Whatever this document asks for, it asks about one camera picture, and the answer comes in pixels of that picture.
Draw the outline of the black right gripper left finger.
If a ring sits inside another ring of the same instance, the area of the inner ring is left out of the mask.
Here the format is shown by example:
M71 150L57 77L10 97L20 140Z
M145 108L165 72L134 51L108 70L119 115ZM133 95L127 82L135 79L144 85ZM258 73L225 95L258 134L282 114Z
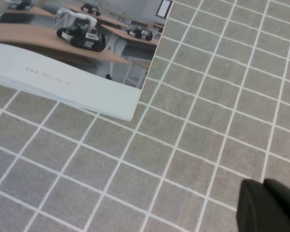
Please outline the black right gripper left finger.
M263 183L241 182L236 222L239 232L290 232L290 219Z

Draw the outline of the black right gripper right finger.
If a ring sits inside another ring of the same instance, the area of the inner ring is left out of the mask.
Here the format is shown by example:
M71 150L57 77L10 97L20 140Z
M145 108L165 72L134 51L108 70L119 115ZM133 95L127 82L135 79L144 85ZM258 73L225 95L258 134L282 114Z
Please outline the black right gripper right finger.
M263 184L290 219L290 188L275 179L265 179Z

